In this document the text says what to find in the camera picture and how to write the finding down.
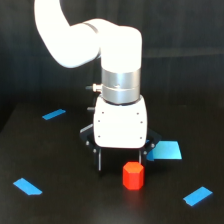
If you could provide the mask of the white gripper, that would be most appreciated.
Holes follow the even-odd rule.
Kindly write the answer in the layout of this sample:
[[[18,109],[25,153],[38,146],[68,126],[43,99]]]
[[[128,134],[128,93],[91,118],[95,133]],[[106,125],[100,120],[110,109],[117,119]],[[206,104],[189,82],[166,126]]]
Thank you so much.
[[[113,105],[98,96],[93,123],[80,130],[80,137],[94,149],[94,162],[102,171],[102,149],[140,149],[139,163],[145,166],[147,152],[161,140],[161,136],[148,128],[147,110],[143,97],[129,105]]]

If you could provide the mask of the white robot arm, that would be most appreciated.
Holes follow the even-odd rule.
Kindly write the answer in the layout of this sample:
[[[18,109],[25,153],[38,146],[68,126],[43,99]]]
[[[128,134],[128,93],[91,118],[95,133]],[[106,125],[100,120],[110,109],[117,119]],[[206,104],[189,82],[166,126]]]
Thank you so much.
[[[63,67],[75,68],[101,60],[101,82],[97,92],[93,123],[80,130],[80,137],[101,163],[104,148],[137,149],[139,163],[161,140],[148,128],[147,110],[140,94],[142,35],[129,26],[104,19],[71,25],[60,0],[34,0],[37,30],[51,56]]]

